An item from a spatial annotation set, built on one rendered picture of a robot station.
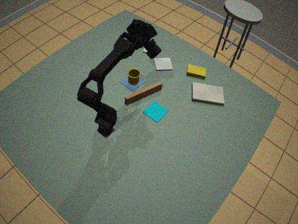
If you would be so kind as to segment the yellow flat bar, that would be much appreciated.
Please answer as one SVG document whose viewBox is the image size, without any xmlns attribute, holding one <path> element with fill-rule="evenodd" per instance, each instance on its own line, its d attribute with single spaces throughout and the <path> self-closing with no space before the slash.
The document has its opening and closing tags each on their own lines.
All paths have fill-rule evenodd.
<svg viewBox="0 0 298 224">
<path fill-rule="evenodd" d="M 187 76 L 196 77 L 204 80 L 206 77 L 206 68 L 188 64 Z"/>
</svg>

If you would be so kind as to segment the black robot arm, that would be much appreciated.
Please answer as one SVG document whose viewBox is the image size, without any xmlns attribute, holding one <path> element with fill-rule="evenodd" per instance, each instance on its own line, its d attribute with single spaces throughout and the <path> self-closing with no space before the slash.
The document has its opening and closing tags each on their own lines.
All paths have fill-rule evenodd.
<svg viewBox="0 0 298 224">
<path fill-rule="evenodd" d="M 130 32 L 124 32 L 119 36 L 114 44 L 113 51 L 95 69 L 92 69 L 88 78 L 80 84 L 77 100 L 97 111 L 94 122 L 99 124 L 97 131 L 103 137 L 107 138 L 115 131 L 113 127 L 117 118 L 115 109 L 101 102 L 105 77 L 121 59 L 132 56 L 135 50 L 141 47 L 142 41 L 140 37 L 143 37 L 143 40 L 148 42 L 156 35 L 157 32 L 151 23 L 133 20 Z M 91 80 L 97 82 L 98 93 L 86 87 Z"/>
</svg>

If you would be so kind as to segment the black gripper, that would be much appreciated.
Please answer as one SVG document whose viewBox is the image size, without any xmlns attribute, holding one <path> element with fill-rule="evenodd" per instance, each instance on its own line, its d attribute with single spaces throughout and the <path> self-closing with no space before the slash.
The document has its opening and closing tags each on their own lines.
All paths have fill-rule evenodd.
<svg viewBox="0 0 298 224">
<path fill-rule="evenodd" d="M 132 25 L 132 23 L 126 29 L 128 32 L 130 32 L 131 25 Z M 159 48 L 158 45 L 156 45 L 156 42 L 154 41 L 154 39 L 146 42 L 146 41 L 143 40 L 143 37 L 140 37 L 140 38 L 141 38 L 141 41 L 142 41 L 142 44 L 141 44 L 140 48 L 142 48 L 144 46 L 144 48 L 147 50 L 146 54 L 151 59 L 154 59 L 161 52 L 161 49 Z"/>
</svg>

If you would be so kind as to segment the yellow cup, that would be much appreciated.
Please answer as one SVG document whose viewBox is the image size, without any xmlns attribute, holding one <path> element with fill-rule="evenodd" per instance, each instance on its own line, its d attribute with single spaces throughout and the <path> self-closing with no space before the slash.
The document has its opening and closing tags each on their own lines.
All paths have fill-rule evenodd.
<svg viewBox="0 0 298 224">
<path fill-rule="evenodd" d="M 136 85 L 139 82 L 139 78 L 140 78 L 140 71 L 138 69 L 130 69 L 127 73 L 128 75 L 128 82 L 131 85 Z"/>
</svg>

